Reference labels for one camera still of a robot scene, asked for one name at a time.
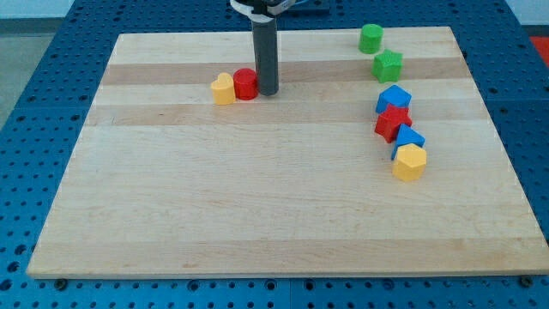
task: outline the yellow heart-shaped block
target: yellow heart-shaped block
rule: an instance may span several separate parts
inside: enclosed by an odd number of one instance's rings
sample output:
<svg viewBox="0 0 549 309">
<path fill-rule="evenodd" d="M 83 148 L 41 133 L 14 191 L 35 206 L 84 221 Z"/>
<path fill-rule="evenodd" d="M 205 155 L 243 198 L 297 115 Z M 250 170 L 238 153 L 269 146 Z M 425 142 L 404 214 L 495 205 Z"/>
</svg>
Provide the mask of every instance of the yellow heart-shaped block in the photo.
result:
<svg viewBox="0 0 549 309">
<path fill-rule="evenodd" d="M 219 74 L 217 80 L 213 81 L 210 85 L 210 88 L 214 95 L 214 102 L 217 105 L 232 104 L 237 100 L 234 93 L 234 81 L 228 73 Z"/>
</svg>

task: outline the green block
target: green block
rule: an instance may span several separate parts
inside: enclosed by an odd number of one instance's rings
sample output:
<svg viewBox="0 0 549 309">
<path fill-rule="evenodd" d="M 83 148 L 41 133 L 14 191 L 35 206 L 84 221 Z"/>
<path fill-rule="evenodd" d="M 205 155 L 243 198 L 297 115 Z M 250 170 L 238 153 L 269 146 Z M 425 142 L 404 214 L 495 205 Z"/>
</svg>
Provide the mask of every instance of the green block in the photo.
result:
<svg viewBox="0 0 549 309">
<path fill-rule="evenodd" d="M 381 38 L 383 37 L 383 28 L 374 25 L 367 24 L 362 27 L 360 33 L 359 49 L 363 53 L 372 54 L 379 51 L 381 46 Z"/>
<path fill-rule="evenodd" d="M 402 54 L 388 49 L 374 57 L 371 73 L 379 82 L 398 82 L 401 77 Z"/>
</svg>

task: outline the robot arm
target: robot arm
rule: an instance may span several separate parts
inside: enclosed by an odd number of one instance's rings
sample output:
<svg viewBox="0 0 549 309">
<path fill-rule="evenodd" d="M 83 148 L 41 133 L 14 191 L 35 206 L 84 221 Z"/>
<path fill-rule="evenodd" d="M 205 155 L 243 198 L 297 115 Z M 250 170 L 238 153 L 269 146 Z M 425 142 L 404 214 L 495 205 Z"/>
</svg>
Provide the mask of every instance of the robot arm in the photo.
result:
<svg viewBox="0 0 549 309">
<path fill-rule="evenodd" d="M 231 0 L 231 6 L 251 20 L 260 94 L 273 95 L 278 92 L 276 16 L 289 9 L 295 1 Z"/>
</svg>

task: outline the blue pegboard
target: blue pegboard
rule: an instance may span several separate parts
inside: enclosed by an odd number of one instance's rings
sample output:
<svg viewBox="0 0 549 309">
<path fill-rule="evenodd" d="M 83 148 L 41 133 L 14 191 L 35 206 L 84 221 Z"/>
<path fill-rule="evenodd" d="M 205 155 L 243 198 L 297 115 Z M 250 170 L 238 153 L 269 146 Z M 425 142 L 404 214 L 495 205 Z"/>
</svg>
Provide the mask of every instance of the blue pegboard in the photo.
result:
<svg viewBox="0 0 549 309">
<path fill-rule="evenodd" d="M 451 26 L 549 237 L 549 73 L 504 0 L 326 0 L 282 29 Z M 227 1 L 76 0 L 0 133 L 0 308 L 549 307 L 549 277 L 35 281 L 24 274 L 120 33 L 249 30 Z"/>
</svg>

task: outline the blue block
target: blue block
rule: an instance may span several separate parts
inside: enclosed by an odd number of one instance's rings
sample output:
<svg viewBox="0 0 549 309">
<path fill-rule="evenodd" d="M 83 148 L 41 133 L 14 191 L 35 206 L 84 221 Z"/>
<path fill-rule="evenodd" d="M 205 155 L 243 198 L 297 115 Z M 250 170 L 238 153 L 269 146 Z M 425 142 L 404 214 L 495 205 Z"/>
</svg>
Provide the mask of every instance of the blue block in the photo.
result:
<svg viewBox="0 0 549 309">
<path fill-rule="evenodd" d="M 408 107 L 411 99 L 412 95 L 406 92 L 406 90 L 398 87 L 397 85 L 393 85 L 380 93 L 379 100 L 377 101 L 376 112 L 385 112 L 389 103 L 396 107 Z"/>
<path fill-rule="evenodd" d="M 423 147 L 425 144 L 425 138 L 422 137 L 416 130 L 405 124 L 401 124 L 401 127 L 398 129 L 398 135 L 396 136 L 395 147 L 393 148 L 391 160 L 395 159 L 396 150 L 400 146 L 408 145 L 409 143 L 414 143 L 420 147 Z"/>
</svg>

